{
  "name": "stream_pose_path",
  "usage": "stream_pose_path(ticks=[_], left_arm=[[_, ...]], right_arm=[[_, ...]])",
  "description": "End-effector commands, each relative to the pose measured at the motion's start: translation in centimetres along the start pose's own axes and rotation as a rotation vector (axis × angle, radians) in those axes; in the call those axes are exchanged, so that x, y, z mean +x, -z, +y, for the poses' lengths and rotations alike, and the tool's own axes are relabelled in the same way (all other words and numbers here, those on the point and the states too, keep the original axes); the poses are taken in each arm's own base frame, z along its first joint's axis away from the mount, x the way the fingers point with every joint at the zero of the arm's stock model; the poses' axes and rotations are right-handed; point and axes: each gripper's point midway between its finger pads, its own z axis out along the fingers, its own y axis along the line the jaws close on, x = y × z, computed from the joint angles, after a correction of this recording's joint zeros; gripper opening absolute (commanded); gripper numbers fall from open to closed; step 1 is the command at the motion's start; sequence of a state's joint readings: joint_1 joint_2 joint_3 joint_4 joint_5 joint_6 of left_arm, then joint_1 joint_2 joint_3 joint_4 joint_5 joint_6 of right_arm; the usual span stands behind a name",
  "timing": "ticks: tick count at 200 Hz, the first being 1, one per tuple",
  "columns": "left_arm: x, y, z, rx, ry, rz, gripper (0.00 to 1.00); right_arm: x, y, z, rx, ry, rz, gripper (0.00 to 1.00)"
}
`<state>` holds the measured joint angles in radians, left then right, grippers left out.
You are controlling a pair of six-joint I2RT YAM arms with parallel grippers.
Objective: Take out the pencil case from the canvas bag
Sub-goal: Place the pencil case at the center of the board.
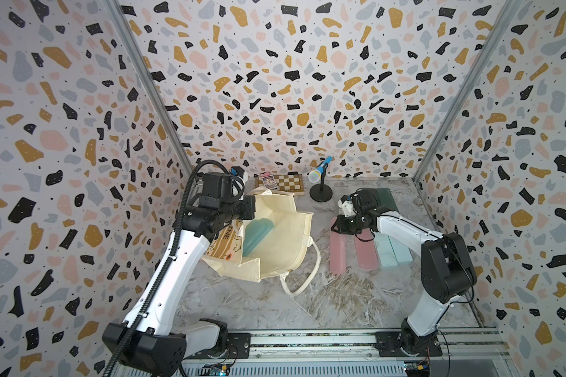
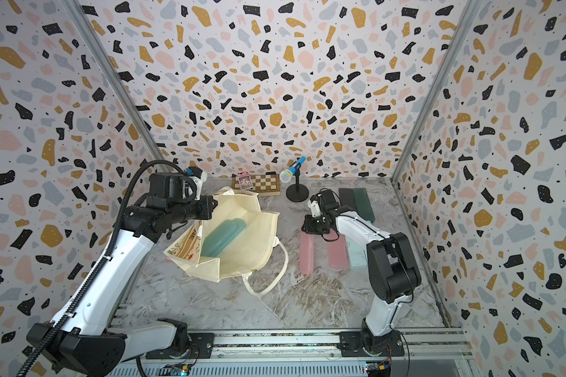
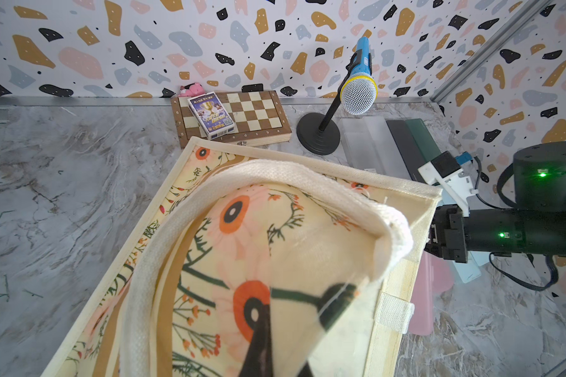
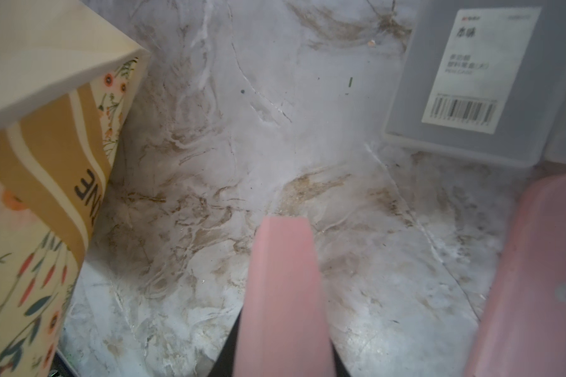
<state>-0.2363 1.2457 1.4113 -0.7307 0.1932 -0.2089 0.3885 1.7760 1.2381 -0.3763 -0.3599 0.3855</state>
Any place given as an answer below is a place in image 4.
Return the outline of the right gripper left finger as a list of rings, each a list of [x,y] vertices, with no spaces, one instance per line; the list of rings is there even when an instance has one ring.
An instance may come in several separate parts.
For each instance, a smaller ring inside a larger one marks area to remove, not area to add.
[[[220,351],[218,358],[210,370],[208,377],[232,377],[234,360],[237,346],[237,336],[241,321],[241,313],[238,314],[233,327],[227,336],[226,342]]]

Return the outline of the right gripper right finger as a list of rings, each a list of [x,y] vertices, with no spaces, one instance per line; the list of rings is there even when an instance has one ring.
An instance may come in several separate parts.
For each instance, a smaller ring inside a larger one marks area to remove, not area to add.
[[[341,356],[339,355],[334,343],[332,342],[331,345],[333,349],[336,377],[351,377],[351,374],[348,372],[346,366],[344,365],[344,362],[342,361]]]

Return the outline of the pink pencil case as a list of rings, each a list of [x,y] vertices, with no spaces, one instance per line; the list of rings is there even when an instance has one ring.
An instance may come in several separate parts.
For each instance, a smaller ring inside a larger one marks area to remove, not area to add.
[[[566,376],[566,174],[522,196],[466,376]]]
[[[266,217],[256,231],[233,374],[336,374],[318,256],[306,218]]]

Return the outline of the grey barcoded pencil case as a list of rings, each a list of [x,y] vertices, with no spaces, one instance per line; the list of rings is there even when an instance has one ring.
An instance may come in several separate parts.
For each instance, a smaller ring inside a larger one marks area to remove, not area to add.
[[[383,138],[532,167],[565,95],[566,1],[426,1]]]

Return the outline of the cream floral canvas tote bag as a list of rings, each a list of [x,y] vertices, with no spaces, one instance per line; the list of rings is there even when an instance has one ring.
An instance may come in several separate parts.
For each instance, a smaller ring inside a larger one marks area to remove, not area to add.
[[[0,1],[0,376],[46,376],[149,52],[79,1]]]

